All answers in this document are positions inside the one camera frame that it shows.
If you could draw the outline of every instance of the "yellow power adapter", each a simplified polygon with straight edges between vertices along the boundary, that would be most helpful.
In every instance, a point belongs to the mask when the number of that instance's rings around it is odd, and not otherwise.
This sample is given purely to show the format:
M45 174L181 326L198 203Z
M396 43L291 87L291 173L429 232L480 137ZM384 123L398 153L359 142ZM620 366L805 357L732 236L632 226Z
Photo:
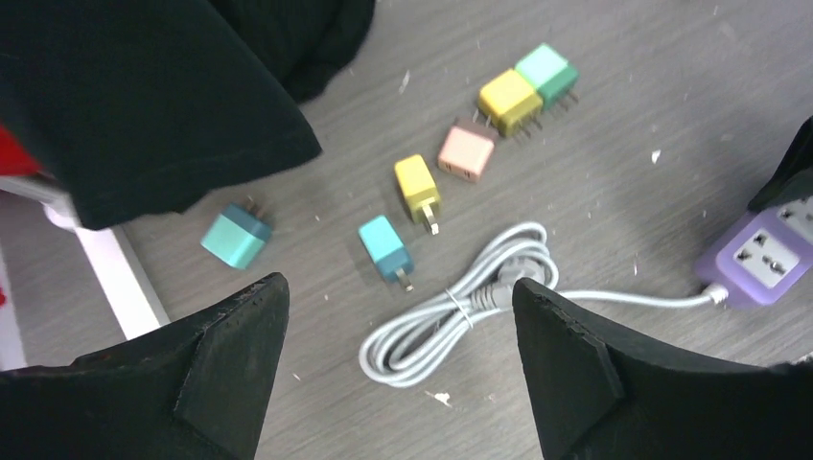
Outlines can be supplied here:
M516 70L506 70L480 89L477 106L503 137L512 136L542 111L542 98Z
M433 235L439 229L440 194L431 176L427 162L421 155L412 155L395 164L395 176L412 221L423 223Z

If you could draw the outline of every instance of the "power strip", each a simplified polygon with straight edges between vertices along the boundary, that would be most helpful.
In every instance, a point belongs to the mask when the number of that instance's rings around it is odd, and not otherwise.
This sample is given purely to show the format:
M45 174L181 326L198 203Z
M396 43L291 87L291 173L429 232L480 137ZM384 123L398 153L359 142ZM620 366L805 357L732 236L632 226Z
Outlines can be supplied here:
M736 309L774 304L813 265L813 199L746 214L701 257L695 271L726 288Z

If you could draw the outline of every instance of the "black jacket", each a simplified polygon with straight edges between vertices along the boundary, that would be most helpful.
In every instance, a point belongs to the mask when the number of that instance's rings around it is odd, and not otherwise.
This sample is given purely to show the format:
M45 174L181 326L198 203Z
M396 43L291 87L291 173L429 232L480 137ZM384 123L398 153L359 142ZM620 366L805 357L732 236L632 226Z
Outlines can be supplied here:
M296 103L355 56L374 4L2 2L0 123L86 228L180 212L320 153Z

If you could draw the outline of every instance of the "outlet hole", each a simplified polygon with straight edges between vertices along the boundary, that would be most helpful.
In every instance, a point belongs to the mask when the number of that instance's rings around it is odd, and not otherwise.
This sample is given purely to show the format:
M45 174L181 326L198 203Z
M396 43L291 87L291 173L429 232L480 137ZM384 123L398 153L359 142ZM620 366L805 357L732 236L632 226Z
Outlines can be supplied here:
M770 268L771 271L773 271L776 274L784 275L787 272L787 270L785 270L785 267L782 266L782 264L780 264L779 262L771 259L768 256L762 256L762 262L767 264L768 268Z

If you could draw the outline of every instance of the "green power adapter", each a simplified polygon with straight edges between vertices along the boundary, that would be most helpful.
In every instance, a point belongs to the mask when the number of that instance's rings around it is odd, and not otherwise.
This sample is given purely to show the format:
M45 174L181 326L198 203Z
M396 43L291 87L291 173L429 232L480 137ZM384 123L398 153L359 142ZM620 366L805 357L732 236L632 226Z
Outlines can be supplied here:
M251 210L229 204L200 240L227 265L245 270L271 238L271 227Z

